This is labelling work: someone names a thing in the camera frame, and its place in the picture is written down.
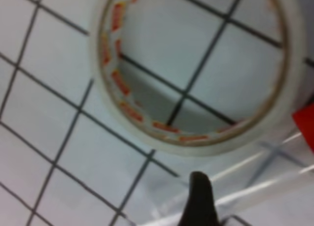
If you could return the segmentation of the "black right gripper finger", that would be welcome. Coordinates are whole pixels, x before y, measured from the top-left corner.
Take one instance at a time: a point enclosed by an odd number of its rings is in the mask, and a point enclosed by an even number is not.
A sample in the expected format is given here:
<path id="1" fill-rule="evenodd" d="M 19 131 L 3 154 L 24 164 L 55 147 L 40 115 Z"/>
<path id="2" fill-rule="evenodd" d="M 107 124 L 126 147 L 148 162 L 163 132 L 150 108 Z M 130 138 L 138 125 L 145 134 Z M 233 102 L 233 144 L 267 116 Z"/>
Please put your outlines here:
<path id="1" fill-rule="evenodd" d="M 219 226 L 211 181 L 203 172 L 192 172 L 189 195 L 178 223 L 180 226 Z"/>

